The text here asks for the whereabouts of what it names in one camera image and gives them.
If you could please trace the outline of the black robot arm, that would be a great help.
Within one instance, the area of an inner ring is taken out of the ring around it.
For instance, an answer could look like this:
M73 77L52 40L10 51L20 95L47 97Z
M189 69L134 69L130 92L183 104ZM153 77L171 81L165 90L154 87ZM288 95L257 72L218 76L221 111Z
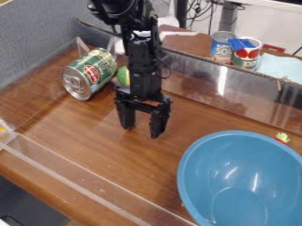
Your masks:
M110 26L121 26L130 71L130 88L117 87L121 124L125 129L133 128L137 111L149 113L155 139L166 131L171 99L162 93L162 42L153 4L150 0L89 0L87 7Z

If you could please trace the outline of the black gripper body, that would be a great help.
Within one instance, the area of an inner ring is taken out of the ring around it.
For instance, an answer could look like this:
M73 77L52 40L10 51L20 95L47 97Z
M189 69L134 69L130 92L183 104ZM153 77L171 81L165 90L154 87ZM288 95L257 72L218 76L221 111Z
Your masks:
M149 114L158 111L163 115L170 116L173 100L163 93L158 93L147 99L142 99L131 94L127 87L117 86L115 91L115 104L119 116L125 116L130 110L139 110Z

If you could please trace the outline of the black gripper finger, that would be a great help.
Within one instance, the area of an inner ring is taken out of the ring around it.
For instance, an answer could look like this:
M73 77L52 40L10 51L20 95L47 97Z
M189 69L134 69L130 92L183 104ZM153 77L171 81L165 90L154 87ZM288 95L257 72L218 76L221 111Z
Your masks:
M151 131L151 138L157 139L158 136L166 131L166 124L170 115L167 112L162 112L155 110L151 113L151 121L150 121L150 131Z
M117 111L119 116L119 121L125 129L130 129L135 126L135 116L137 111L125 102L117 102Z

